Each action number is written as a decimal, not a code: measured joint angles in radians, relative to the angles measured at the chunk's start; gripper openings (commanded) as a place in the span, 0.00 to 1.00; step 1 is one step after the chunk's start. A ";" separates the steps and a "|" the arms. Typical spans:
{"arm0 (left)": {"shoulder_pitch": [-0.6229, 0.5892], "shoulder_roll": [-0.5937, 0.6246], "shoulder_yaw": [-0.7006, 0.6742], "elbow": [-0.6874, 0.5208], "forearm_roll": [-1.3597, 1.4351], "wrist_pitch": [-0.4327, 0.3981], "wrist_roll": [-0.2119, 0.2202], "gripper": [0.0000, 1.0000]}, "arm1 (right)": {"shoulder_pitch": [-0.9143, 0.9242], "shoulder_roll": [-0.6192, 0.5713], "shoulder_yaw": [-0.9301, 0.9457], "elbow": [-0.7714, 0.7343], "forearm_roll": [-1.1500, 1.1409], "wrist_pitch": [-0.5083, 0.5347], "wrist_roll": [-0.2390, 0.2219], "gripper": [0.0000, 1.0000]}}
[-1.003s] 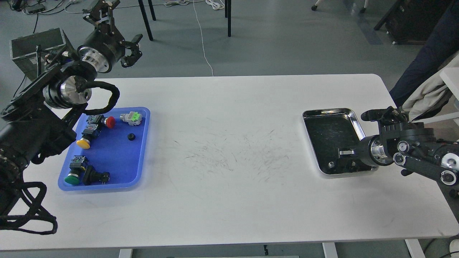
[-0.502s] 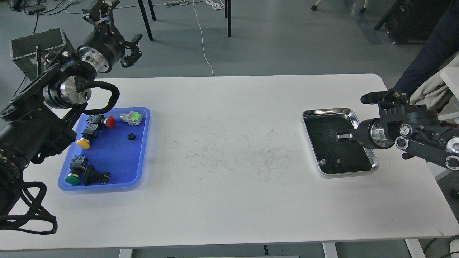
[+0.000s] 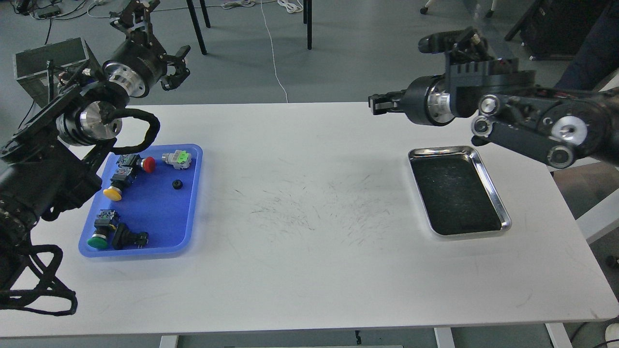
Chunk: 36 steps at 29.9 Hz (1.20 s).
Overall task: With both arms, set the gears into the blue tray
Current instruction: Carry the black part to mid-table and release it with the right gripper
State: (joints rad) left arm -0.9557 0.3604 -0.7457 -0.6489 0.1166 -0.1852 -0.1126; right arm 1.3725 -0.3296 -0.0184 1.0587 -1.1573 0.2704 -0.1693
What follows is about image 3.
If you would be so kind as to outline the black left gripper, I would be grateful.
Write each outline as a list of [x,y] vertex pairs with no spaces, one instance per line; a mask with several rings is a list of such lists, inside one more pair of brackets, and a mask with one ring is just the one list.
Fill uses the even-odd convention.
[[[179,48],[175,55],[166,54],[161,44],[155,44],[150,14],[159,0],[124,0],[122,6],[110,12],[110,25],[126,36],[111,58],[103,64],[108,80],[115,82],[133,98],[144,98],[161,80],[165,91],[175,90],[189,77],[186,56],[191,47]],[[173,74],[167,73],[172,66]]]

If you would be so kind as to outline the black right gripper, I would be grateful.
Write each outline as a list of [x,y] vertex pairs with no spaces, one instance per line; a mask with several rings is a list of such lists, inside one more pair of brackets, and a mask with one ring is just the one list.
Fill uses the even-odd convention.
[[[374,93],[368,97],[368,107],[374,116],[386,113],[405,113],[417,125],[444,126],[441,116],[434,117],[427,106],[431,88],[443,80],[442,75],[418,77],[407,90],[387,93]],[[404,97],[404,108],[401,100]]]

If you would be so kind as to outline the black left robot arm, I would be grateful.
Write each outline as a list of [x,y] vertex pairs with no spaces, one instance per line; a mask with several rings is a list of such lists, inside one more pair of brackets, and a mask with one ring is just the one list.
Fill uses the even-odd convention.
[[108,154],[146,150],[161,129],[152,113],[128,108],[159,82],[178,88],[190,75],[188,45],[171,55],[153,34],[157,0],[127,0],[110,13],[125,40],[100,64],[82,38],[14,55],[18,83],[40,107],[1,148],[1,308],[56,317],[73,315],[75,291],[56,273],[56,245],[34,245],[31,231],[80,208],[102,187]]

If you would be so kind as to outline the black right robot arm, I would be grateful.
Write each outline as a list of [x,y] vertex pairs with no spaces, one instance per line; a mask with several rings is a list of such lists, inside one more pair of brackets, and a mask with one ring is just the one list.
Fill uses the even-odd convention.
[[603,92],[545,88],[516,58],[494,58],[474,27],[433,33],[418,49],[443,54],[441,75],[422,76],[408,88],[368,98],[374,115],[404,113],[417,125],[442,127],[472,117],[472,143],[494,143],[563,169],[591,157],[619,160],[618,89]]

